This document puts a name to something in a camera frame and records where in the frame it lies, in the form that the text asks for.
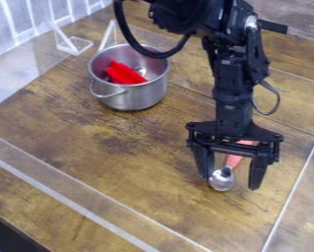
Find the wooden table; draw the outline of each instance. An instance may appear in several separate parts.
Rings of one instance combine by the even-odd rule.
[[[146,6],[129,5],[130,23],[158,31],[146,22]],[[68,30],[100,41],[112,17],[106,9]],[[260,251],[314,146],[314,82],[307,80],[314,80],[314,43],[270,32],[265,43],[283,108],[256,121],[286,142],[261,190],[248,189],[248,160],[228,193],[213,191],[197,176],[185,125],[215,113],[197,40],[173,58],[167,98],[137,112],[110,109],[89,92],[88,63],[98,46],[69,57],[0,105],[0,138],[208,249]],[[54,251],[141,250],[2,168],[0,217]]]

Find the red object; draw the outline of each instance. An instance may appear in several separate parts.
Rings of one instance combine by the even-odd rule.
[[[237,143],[243,144],[243,145],[249,145],[249,146],[252,146],[255,144],[253,141],[247,141],[247,140],[241,140]],[[243,158],[244,157],[241,157],[241,156],[227,155],[227,157],[225,157],[225,166],[229,165],[229,166],[232,166],[235,168],[239,165],[239,163],[241,162]]]
[[[110,81],[116,84],[133,85],[149,82],[133,69],[116,60],[112,61],[110,67],[105,72],[110,76]]]

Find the metal pot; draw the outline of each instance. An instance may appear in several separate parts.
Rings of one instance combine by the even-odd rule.
[[[149,50],[160,51],[149,45]],[[117,60],[134,69],[149,82],[138,85],[120,85],[109,82],[105,69]],[[156,105],[167,95],[171,61],[141,55],[129,44],[120,44],[102,50],[92,59],[89,71],[93,76],[90,91],[101,102],[118,110],[141,110]]]

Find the pink object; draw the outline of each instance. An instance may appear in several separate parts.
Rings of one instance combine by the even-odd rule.
[[[252,146],[255,144],[255,141],[241,140],[237,143],[243,144],[243,145]],[[241,162],[243,158],[244,158],[243,156],[227,155],[225,166],[229,165],[235,168],[239,165],[239,163]]]

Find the pot handle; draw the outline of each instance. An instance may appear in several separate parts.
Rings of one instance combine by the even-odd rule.
[[[112,97],[112,96],[116,96],[116,95],[120,95],[120,94],[128,92],[128,90],[121,89],[121,91],[117,92],[117,93],[114,93],[114,94],[98,94],[98,93],[94,91],[96,82],[97,82],[97,80],[93,78],[93,81],[92,81],[92,84],[90,84],[90,92],[92,92],[93,96],[96,96],[96,97],[98,97],[98,98],[109,98],[109,97]]]

